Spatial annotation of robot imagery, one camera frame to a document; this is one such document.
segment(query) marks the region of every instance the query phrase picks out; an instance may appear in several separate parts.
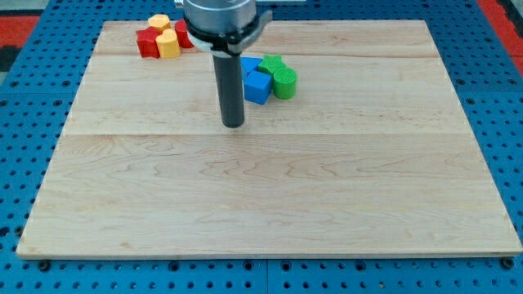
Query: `blue pegboard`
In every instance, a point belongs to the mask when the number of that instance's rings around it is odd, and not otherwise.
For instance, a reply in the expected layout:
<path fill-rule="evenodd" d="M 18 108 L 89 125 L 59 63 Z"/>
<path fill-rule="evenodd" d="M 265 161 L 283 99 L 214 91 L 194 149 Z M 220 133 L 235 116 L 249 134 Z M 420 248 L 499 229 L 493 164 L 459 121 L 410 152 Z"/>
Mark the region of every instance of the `blue pegboard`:
<path fill-rule="evenodd" d="M 425 20 L 523 236 L 523 81 L 466 0 L 309 0 L 277 20 Z M 181 17 L 170 0 L 51 0 L 0 86 L 0 292 L 523 292 L 523 259 L 23 261 L 16 244 L 105 20 Z"/>

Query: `toy block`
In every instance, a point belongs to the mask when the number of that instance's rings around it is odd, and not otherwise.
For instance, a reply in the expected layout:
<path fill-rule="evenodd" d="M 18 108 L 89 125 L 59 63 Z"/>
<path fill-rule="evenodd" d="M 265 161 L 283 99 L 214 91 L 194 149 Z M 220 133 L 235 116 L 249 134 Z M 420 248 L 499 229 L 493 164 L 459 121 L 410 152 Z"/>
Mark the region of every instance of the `toy block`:
<path fill-rule="evenodd" d="M 159 50 L 156 45 L 156 37 L 160 35 L 160 32 L 153 27 L 136 31 L 136 44 L 140 49 L 141 57 L 154 57 L 159 58 Z"/>
<path fill-rule="evenodd" d="M 165 29 L 156 37 L 156 44 L 161 58 L 175 58 L 181 54 L 177 33 L 172 29 Z"/>
<path fill-rule="evenodd" d="M 264 55 L 263 61 L 258 65 L 258 71 L 272 76 L 280 67 L 285 67 L 281 56 Z"/>
<path fill-rule="evenodd" d="M 189 40 L 189 35 L 187 34 L 187 24 L 186 20 L 181 19 L 174 24 L 174 30 L 177 32 L 178 43 L 180 47 L 188 49 L 194 47 L 193 43 Z"/>
<path fill-rule="evenodd" d="M 149 18 L 149 26 L 162 33 L 165 29 L 171 28 L 171 21 L 169 20 L 169 16 L 154 15 Z"/>
<path fill-rule="evenodd" d="M 253 70 L 257 70 L 262 61 L 261 58 L 242 57 L 242 79 L 245 81 Z"/>
<path fill-rule="evenodd" d="M 245 100 L 264 105 L 270 96 L 271 82 L 269 74 L 252 71 L 244 82 Z"/>
<path fill-rule="evenodd" d="M 296 95 L 297 74 L 294 69 L 280 67 L 275 71 L 273 81 L 276 98 L 287 100 Z"/>

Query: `wood grain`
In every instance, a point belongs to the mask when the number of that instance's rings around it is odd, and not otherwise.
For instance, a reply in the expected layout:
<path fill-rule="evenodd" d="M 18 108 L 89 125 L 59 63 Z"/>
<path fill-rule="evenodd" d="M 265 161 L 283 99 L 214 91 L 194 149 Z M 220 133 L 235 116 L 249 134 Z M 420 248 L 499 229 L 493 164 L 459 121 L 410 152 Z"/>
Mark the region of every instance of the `wood grain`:
<path fill-rule="evenodd" d="M 422 21 L 273 22 L 297 96 L 220 123 L 209 55 L 106 23 L 17 248 L 28 259 L 522 251 Z"/>

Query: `blue cube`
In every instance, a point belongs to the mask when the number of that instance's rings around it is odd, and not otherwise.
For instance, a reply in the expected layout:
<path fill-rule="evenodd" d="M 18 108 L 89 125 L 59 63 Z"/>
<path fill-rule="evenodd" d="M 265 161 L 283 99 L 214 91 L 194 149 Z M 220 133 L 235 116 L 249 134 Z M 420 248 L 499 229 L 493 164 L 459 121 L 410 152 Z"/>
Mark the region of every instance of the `blue cube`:
<path fill-rule="evenodd" d="M 245 100 L 264 105 L 269 99 L 272 77 L 253 70 L 244 81 Z"/>
<path fill-rule="evenodd" d="M 253 70 L 263 61 L 261 58 L 242 57 L 242 79 L 245 81 Z"/>

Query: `yellow block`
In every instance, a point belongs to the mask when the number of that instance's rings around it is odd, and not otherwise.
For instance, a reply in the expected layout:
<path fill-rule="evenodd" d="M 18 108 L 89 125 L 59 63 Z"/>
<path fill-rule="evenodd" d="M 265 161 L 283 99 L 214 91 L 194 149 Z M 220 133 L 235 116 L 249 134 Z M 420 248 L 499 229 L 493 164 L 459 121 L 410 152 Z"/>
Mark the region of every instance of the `yellow block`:
<path fill-rule="evenodd" d="M 161 35 L 156 37 L 156 45 L 158 45 L 161 58 L 174 58 L 181 54 L 177 32 L 172 29 L 165 29 Z"/>
<path fill-rule="evenodd" d="M 154 15 L 149 18 L 149 26 L 163 32 L 165 29 L 171 28 L 171 21 L 169 20 L 169 16 Z"/>

